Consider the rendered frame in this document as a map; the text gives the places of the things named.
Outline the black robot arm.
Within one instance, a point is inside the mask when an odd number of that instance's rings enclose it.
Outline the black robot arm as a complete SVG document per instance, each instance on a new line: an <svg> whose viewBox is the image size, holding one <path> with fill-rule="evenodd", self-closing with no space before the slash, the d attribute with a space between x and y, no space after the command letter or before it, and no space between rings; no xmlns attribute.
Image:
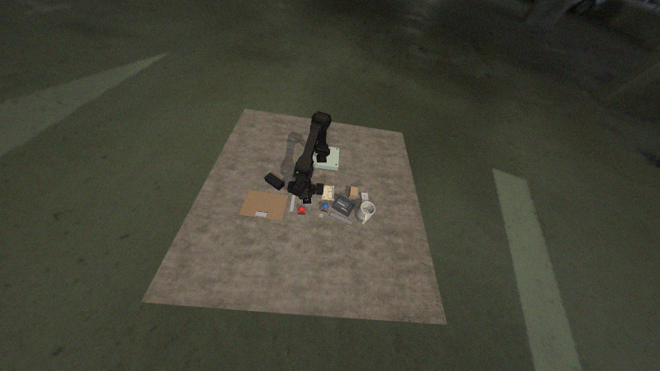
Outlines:
<svg viewBox="0 0 660 371"><path fill-rule="evenodd" d="M293 195L298 196L300 200L312 198L313 192L310 190L310 187L306 187L306 185L310 182L314 171L314 151L318 154L317 162L327 162L327 156L330 154L330 149L326 143L326 136L331 120L331 115L320 111L317 111L317 113L314 113L312 116L310 132L304 152L295 164L293 177L295 177L296 180L290 189L290 192ZM297 171L299 173L296 173Z"/></svg>

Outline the cream inspection card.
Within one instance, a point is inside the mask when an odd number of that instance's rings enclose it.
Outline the cream inspection card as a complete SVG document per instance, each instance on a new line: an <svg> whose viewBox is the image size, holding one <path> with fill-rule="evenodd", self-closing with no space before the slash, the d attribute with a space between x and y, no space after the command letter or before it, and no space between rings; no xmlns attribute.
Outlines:
<svg viewBox="0 0 660 371"><path fill-rule="evenodd" d="M333 198L334 187L335 187L334 185L333 186L325 185L323 187L323 195L322 195L321 200L332 200L332 201L334 201L335 200Z"/></svg>

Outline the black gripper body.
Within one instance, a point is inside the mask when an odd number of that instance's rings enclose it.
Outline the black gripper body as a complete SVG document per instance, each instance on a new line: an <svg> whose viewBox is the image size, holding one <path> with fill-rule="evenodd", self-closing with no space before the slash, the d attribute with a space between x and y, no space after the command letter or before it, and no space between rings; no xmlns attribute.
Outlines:
<svg viewBox="0 0 660 371"><path fill-rule="evenodd" d="M290 189L291 189L291 187L292 187L293 184L294 184L294 181L290 181L290 182L289 182L289 185L288 185L288 188L287 188L287 191L288 191L289 193L291 193L291 192L290 192ZM310 182L306 185L306 187L310 187L310 190L311 190L312 192L315 192L316 195L323 195L323 187L324 187L324 184L317 183L317 185L313 185L313 184L311 185L311 181L310 181Z"/></svg>

